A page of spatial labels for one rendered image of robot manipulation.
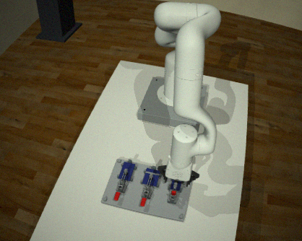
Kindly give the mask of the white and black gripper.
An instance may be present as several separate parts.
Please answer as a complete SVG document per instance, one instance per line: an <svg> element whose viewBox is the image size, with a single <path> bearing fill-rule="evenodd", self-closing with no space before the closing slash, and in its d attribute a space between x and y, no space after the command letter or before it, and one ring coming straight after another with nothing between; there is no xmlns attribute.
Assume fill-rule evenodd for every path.
<svg viewBox="0 0 302 241"><path fill-rule="evenodd" d="M192 170L192 163L184 168L174 167L169 158L167 165L158 166L159 172L163 175L165 183L168 178L175 180L187 181L186 187L190 185L190 182L199 178L199 174ZM193 176L192 176L193 175Z"/></svg>

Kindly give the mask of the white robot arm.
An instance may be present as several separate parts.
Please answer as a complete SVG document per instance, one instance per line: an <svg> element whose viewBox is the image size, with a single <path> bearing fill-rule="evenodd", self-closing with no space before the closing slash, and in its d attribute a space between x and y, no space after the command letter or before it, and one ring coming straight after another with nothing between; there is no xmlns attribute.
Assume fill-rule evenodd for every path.
<svg viewBox="0 0 302 241"><path fill-rule="evenodd" d="M175 48L165 57L164 85L158 89L158 99L172 106L176 115L204 126L201 134L189 124L180 124L173 130L168 158L175 167L185 168L191 164L193 156L208 155L215 150L217 128L200 103L204 40L219 28L221 14L209 4L164 2L156 7L154 20L156 43Z"/></svg>

